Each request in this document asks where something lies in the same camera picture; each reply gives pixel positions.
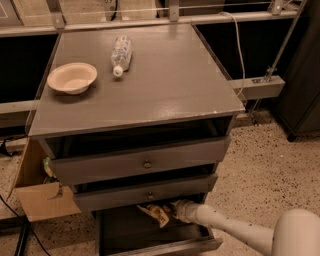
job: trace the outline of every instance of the drawer front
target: drawer front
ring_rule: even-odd
[[[98,190],[74,195],[74,201],[82,211],[97,211],[126,205],[152,202],[167,198],[207,193],[213,189],[216,174],[201,175],[136,186]]]
[[[63,184],[77,185],[215,163],[223,160],[229,143],[226,136],[125,154],[53,160],[51,167]]]
[[[144,249],[130,251],[129,255],[134,256],[194,256],[199,253],[217,250],[222,244],[222,239],[215,239],[213,236],[199,239],[174,242],[165,245],[147,247]],[[128,256],[128,252],[107,254],[110,256]]]

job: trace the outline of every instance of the drawer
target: drawer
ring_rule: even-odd
[[[211,230],[171,219],[162,229],[136,206],[96,213],[96,255],[198,255],[222,243]]]
[[[63,184],[76,185],[215,163],[223,160],[229,143],[230,138],[224,136],[52,160],[51,167]]]
[[[228,135],[232,116],[132,127],[47,138],[56,158],[70,158],[130,149],[171,145]]]
[[[183,197],[212,190],[217,175],[212,165],[197,166],[87,185],[87,191],[74,195],[82,211],[97,211],[125,205]]]

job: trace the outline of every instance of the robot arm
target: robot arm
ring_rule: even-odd
[[[320,218],[306,210],[284,213],[273,231],[230,219],[205,204],[181,200],[173,205],[181,221],[222,230],[265,256],[320,255]]]

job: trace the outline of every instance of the gray cabinet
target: gray cabinet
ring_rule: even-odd
[[[134,42],[129,72],[109,63],[118,34]],[[87,31],[61,36],[52,68],[82,60],[98,78],[81,95],[45,86],[29,135],[74,202],[97,221],[99,255],[195,255],[216,249],[211,230],[159,224],[137,204],[204,202],[244,110],[190,25]]]

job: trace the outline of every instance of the water bottle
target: water bottle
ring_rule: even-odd
[[[112,55],[111,63],[113,66],[113,74],[116,77],[121,77],[123,71],[129,68],[132,55],[132,42],[128,36],[119,36],[116,39]]]

